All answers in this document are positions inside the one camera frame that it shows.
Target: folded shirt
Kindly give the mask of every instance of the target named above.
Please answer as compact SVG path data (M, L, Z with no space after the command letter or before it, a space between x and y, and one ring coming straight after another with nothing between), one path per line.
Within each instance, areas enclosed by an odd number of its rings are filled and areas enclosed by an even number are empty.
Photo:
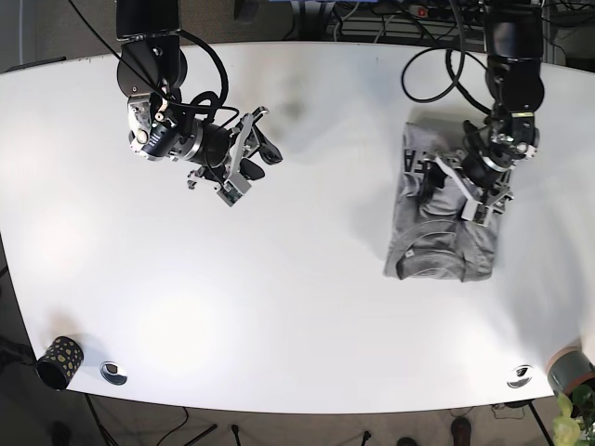
M482 281L492 275L500 214L487 227L461 219L465 197L453 179L421 202L426 153L453 152L439 133L407 124L403 162L392 223L392 239L384 273L389 277L429 277Z

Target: gray pot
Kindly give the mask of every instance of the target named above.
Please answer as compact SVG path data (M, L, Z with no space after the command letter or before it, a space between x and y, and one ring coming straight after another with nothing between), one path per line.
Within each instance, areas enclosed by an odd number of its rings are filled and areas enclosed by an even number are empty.
M559 351L546 366L549 386L570 396L575 388L595 379L595 367L579 348Z

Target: metal grommet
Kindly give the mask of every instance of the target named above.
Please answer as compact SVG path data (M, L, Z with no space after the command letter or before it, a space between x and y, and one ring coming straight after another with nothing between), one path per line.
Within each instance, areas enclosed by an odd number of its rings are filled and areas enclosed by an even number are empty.
M533 367L530 365L520 365L509 373L507 384L510 388L521 388L533 378Z
M115 386L121 386L128 380L126 371L115 362L103 362L100 371L103 379Z

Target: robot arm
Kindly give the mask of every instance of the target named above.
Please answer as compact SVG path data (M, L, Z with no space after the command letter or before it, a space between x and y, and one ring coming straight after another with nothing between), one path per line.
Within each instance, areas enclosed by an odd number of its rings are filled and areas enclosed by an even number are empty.
M118 0L116 22L118 39L126 41L117 80L128 97L130 148L150 161L168 158L198 164L189 174L189 188L201 180L214 181L218 195L234 205L251 188L249 180L264 177L264 171L250 160L255 153L266 164L283 160L256 127L267 109L245 115L232 129L214 124L221 108L235 111L224 107L227 73L210 46L180 29L179 0ZM179 47L180 37L199 45L215 62L221 78L218 95L206 91L190 104L181 102L188 64ZM197 114L205 118L198 119Z
M544 86L539 77L543 53L539 0L486 0L484 8L485 79L495 104L486 127L463 124L465 150L429 157L434 175L427 181L434 178L434 184L425 190L440 187L445 176L452 177L468 199L462 217L487 226L492 214L503 213L506 201L513 198L510 171L536 154L535 112L543 101Z

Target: black cup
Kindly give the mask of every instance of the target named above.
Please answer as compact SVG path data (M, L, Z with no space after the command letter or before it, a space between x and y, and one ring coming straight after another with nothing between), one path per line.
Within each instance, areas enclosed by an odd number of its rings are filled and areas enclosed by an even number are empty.
M83 350L70 337L60 336L35 364L41 380L54 390L64 390L83 362Z

